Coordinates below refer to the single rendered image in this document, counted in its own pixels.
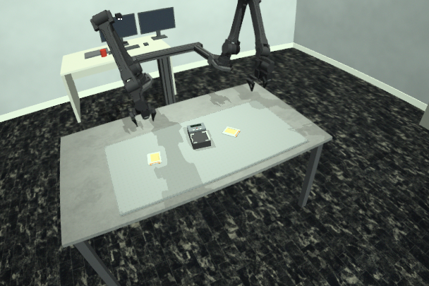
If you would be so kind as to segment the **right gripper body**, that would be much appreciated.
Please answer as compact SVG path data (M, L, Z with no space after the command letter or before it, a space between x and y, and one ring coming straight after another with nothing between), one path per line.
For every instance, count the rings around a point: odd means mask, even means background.
M151 114L156 112L155 108L154 108L154 107L153 107L153 108L151 108L150 104L148 104L148 107L149 107L149 110L150 110L150 113L151 113ZM135 117L135 116L139 115L139 114L137 114L137 112L136 112L135 108L133 108L133 109L132 109L132 112L130 112L129 114L130 114L131 118L133 118L133 117Z

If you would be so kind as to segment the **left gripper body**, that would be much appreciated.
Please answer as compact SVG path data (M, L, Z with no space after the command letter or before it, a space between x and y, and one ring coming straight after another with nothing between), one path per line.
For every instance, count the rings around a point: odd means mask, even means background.
M250 74L249 75L249 78L247 78L246 80L248 80L248 81L250 81L250 82L253 82L253 80L257 80L257 79L260 79L261 81L263 81L264 79L263 78L256 78L255 77L255 74Z

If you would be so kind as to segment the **white gel cassette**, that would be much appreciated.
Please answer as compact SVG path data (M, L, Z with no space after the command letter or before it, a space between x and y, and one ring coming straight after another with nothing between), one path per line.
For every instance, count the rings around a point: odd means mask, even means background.
M153 165L157 163L161 163L161 155L160 152L147 154L148 165Z

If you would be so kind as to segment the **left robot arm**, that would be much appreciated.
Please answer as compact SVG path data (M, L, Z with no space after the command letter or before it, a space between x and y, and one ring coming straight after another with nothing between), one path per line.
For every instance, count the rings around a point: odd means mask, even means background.
M230 63L230 58L231 55L237 55L240 52L238 36L241 30L243 17L246 12L246 7L249 5L255 33L255 56L257 56L255 59L255 67L261 68L255 69L255 77L263 78L266 83L269 83L273 76L272 72L274 70L274 61L268 58L270 55L270 45L268 44L265 36L259 2L261 2L261 0L238 0L231 31L228 38L225 39L225 42L222 45L221 55L219 55L218 59L214 58L214 62L218 66L232 68L233 65Z

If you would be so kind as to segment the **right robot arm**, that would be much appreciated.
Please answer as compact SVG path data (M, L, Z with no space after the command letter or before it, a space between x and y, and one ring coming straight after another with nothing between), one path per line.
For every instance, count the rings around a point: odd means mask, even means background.
M94 15L92 19L90 19L90 22L95 32L100 30L104 35L116 65L119 68L124 88L135 102L137 114L141 114L143 119L149 119L150 111L147 109L149 107L142 89L143 85L151 79L146 73L142 72L142 67L139 61L136 61L136 57L132 58L129 53L127 53L126 48L112 25L115 21L110 10L104 10ZM129 81L127 81L127 79L129 79Z

